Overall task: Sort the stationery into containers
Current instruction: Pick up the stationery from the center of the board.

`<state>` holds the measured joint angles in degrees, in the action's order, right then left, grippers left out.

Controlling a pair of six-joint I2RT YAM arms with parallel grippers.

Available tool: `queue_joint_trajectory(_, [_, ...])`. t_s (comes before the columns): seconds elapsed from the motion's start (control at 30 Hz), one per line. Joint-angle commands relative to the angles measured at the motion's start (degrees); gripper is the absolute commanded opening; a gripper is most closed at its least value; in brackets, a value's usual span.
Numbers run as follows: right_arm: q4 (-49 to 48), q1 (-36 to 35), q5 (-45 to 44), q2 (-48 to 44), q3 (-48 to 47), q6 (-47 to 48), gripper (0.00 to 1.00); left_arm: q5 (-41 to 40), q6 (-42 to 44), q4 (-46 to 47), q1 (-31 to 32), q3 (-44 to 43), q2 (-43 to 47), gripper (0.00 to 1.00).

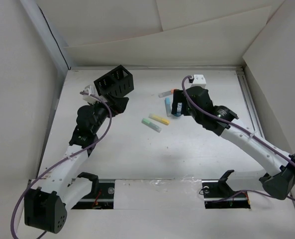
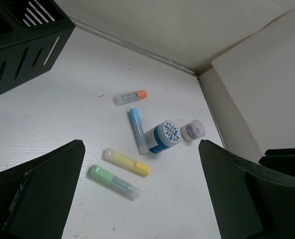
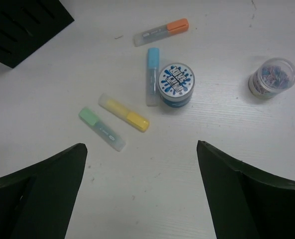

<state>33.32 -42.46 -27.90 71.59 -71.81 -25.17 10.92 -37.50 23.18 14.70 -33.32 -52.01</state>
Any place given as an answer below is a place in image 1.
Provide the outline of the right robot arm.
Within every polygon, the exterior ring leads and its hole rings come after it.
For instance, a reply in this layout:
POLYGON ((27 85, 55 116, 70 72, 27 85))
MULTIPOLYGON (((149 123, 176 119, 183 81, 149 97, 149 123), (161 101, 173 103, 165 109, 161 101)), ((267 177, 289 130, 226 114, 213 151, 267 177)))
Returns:
POLYGON ((266 171, 259 181, 271 197, 284 200, 295 185, 295 153, 289 154, 259 137, 225 106, 215 106, 207 89, 173 91, 173 115, 192 116, 196 123, 235 144, 266 171))

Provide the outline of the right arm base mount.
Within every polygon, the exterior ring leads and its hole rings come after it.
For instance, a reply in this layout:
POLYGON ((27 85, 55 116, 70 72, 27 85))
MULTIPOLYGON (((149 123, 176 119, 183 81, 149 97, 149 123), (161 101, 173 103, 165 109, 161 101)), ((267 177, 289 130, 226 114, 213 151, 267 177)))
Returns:
POLYGON ((206 209, 251 209, 247 192, 234 191, 227 184, 234 170, 227 170, 219 179, 202 180, 199 195, 203 196, 206 209))

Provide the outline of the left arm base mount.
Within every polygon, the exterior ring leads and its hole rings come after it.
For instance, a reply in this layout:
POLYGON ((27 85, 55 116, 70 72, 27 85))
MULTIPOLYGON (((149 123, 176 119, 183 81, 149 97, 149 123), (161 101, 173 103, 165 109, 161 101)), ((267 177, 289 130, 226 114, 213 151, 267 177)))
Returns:
POLYGON ((72 207, 73 210, 111 210, 114 206, 115 180, 99 179, 97 175, 82 172, 77 179, 91 182, 91 190, 72 207))

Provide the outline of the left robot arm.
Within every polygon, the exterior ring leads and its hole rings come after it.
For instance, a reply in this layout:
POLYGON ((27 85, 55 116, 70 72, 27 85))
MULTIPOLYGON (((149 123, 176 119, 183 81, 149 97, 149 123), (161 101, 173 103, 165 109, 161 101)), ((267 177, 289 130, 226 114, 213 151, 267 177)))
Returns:
POLYGON ((24 196, 24 222, 27 226, 57 234, 64 226, 68 211, 84 196, 94 197, 99 191, 95 174, 79 172, 101 141, 97 132, 106 119, 125 111, 128 97, 110 94, 99 98, 81 93, 88 104, 77 111, 76 127, 64 158, 46 169, 36 181, 37 188, 29 188, 24 196))

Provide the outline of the green capped highlighter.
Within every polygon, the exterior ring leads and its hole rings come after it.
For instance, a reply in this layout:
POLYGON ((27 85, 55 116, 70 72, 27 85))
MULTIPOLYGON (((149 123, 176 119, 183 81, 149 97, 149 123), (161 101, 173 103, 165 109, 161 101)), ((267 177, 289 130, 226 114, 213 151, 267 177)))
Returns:
POLYGON ((149 128, 153 129, 156 132, 161 132, 161 128, 159 126, 157 126, 156 124, 152 123, 150 120, 143 118, 142 119, 142 123, 146 126, 148 126, 149 128))

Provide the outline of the orange capped highlighter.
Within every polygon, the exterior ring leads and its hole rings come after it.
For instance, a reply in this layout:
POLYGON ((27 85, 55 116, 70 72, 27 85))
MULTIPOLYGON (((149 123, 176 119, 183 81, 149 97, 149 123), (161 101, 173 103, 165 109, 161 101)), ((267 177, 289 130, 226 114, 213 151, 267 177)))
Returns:
POLYGON ((171 89, 171 90, 169 90, 169 91, 165 91, 165 92, 159 93, 159 94, 158 94, 158 97, 159 97, 159 98, 167 97, 167 96, 172 95, 173 92, 174 92, 174 89, 171 89))

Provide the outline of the round tape roll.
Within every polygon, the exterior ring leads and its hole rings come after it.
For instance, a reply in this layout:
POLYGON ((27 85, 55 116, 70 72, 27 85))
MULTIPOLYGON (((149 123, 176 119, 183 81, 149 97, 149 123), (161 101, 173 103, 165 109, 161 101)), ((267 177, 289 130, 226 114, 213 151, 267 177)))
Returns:
POLYGON ((182 115, 182 106, 183 103, 177 103, 176 106, 172 109, 172 115, 180 117, 182 115))

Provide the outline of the black slotted organizer box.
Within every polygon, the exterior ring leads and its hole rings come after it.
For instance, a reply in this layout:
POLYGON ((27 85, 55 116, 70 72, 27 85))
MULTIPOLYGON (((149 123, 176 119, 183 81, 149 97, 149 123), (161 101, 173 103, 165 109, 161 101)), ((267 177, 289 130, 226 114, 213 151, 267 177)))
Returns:
POLYGON ((134 90, 133 75, 122 65, 96 79, 94 85, 100 96, 123 98, 134 90))

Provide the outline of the yellow highlighter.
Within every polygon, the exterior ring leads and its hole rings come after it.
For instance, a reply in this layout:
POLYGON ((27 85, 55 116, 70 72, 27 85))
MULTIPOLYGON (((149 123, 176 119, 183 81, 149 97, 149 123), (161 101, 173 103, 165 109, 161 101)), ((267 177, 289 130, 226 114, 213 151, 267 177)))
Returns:
POLYGON ((155 120, 159 123, 162 123, 164 125, 169 125, 170 121, 166 118, 163 118, 163 117, 160 117, 158 115, 155 115, 155 114, 149 114, 149 118, 152 119, 152 120, 155 120))

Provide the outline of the blue capped highlighter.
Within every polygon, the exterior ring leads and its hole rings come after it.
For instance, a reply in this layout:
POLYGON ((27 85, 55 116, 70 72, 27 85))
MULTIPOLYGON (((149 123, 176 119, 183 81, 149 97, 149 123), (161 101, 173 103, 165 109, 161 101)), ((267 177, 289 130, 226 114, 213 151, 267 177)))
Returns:
POLYGON ((166 108, 166 114, 167 117, 171 116, 171 103, 169 98, 165 98, 165 108, 166 108))

